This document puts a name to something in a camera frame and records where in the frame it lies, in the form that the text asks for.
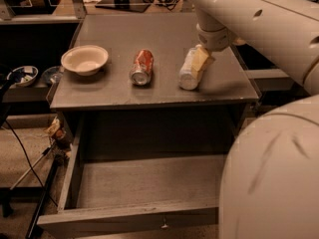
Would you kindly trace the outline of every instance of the bowl with contents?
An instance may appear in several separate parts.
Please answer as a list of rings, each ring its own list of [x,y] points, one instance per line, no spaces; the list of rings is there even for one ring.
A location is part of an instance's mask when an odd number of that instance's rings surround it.
[[[36,67],[23,66],[10,72],[7,80],[13,80],[15,86],[27,87],[36,81],[38,73],[39,70]]]
[[[41,75],[41,80],[48,86],[59,83],[60,79],[63,76],[63,72],[61,72],[61,67],[51,67],[43,72]]]
[[[95,45],[85,45],[73,48],[61,58],[62,66],[80,76],[91,76],[107,62],[109,53],[104,48]]]

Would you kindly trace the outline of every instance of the table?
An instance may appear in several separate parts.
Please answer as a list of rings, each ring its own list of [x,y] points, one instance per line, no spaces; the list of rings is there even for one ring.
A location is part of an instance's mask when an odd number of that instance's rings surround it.
[[[59,212],[38,222],[56,238],[217,222],[225,155],[258,94],[230,48],[197,90],[178,86],[195,24],[193,13],[86,16],[75,46],[111,57],[90,77],[66,71],[51,103],[74,135]],[[139,49],[155,58],[146,87],[129,80]]]

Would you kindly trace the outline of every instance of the gray tabletop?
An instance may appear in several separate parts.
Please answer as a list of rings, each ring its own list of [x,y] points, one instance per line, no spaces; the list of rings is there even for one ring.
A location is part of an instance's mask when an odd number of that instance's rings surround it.
[[[88,15],[75,46],[99,45],[108,50],[107,64],[95,75],[65,71],[51,103],[55,111],[152,108],[256,101],[258,95],[230,48],[213,53],[199,87],[178,86],[178,72],[189,48],[198,44],[193,13]],[[129,79],[140,49],[154,55],[154,74],[145,87]]]

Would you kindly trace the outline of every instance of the drawer handle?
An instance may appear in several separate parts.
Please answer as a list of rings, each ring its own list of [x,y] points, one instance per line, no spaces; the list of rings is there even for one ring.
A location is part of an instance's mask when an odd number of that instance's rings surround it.
[[[163,225],[160,227],[162,230],[166,230],[166,229],[169,228],[169,226],[166,223],[166,217],[165,216],[162,219],[162,223],[163,223]]]

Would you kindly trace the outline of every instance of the black monitor stand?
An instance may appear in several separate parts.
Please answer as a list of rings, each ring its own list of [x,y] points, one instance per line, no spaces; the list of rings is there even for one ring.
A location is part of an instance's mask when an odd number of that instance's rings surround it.
[[[145,12],[150,5],[144,0],[101,0],[96,4],[96,8]]]

